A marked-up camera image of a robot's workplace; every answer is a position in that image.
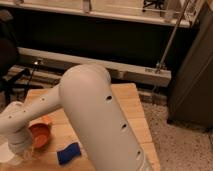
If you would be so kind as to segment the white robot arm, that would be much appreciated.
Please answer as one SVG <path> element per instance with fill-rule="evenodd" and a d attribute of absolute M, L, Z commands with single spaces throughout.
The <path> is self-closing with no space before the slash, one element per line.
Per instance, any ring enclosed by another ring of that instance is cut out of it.
<path fill-rule="evenodd" d="M 100 65 L 68 69 L 59 84 L 28 104 L 15 101 L 0 113 L 0 135 L 11 152 L 32 144 L 30 121 L 63 109 L 96 171 L 153 171 Z"/>

